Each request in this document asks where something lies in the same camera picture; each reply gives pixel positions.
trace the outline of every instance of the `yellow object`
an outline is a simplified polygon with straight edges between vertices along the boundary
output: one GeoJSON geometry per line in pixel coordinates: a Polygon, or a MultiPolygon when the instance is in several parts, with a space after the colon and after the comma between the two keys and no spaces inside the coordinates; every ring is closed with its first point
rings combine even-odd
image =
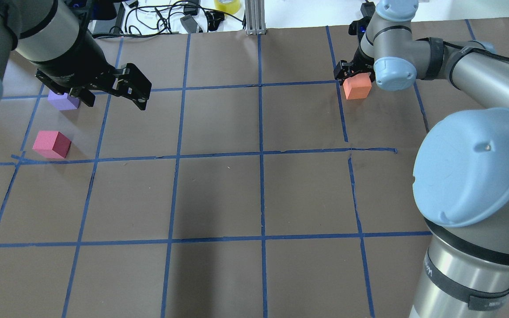
{"type": "Polygon", "coordinates": [[[239,0],[213,0],[216,4],[216,9],[219,11],[227,12],[228,14],[236,14],[241,8],[239,0]]]}

